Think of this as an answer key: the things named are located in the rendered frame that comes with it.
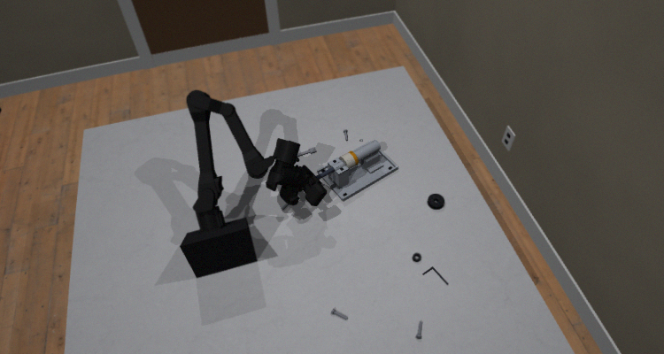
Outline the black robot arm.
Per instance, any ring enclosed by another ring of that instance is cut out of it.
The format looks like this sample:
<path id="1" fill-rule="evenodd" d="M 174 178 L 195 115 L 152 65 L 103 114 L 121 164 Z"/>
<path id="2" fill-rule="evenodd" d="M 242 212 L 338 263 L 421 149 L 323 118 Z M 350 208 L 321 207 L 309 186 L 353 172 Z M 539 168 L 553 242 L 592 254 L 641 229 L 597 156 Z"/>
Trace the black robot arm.
<path id="1" fill-rule="evenodd" d="M 287 204 L 296 205 L 298 203 L 299 197 L 297 194 L 303 188 L 292 187 L 292 189 L 288 189 L 286 187 L 293 182 L 295 174 L 291 167 L 285 165 L 290 165 L 291 162 L 295 163 L 300 148 L 299 143 L 278 138 L 274 155 L 267 159 L 263 158 L 253 145 L 242 121 L 239 116 L 237 117 L 232 104 L 212 99 L 208 94 L 200 90 L 191 91 L 187 95 L 186 101 L 195 125 L 200 169 L 197 192 L 198 199 L 193 205 L 200 227 L 199 234 L 222 229 L 226 225 L 220 207 L 215 206 L 218 204 L 217 199 L 221 196 L 224 188 L 222 187 L 222 176 L 217 177 L 214 170 L 209 126 L 211 112 L 218 113 L 224 117 L 243 154 L 243 160 L 250 177 L 255 179 L 264 177 L 268 168 L 276 159 L 274 166 L 269 172 L 266 187 L 276 191 L 277 185 L 282 185 L 280 197 Z"/>

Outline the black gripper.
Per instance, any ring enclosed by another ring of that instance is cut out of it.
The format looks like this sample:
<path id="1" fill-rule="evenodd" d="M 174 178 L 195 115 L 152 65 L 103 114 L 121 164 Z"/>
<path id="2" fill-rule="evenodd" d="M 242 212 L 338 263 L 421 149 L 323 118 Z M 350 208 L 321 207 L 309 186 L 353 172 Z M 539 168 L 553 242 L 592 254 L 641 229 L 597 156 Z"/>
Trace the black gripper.
<path id="1" fill-rule="evenodd" d="M 299 158 L 296 158 L 296 162 L 299 161 Z M 318 206 L 323 197 L 327 194 L 326 189 L 321 185 L 321 181 L 315 177 L 315 175 L 308 169 L 306 165 L 303 166 L 294 166 L 291 162 L 289 166 L 294 171 L 294 180 L 289 185 L 286 186 L 288 189 L 292 187 L 303 188 L 303 191 L 306 193 L 305 199 L 309 202 L 311 206 Z"/>

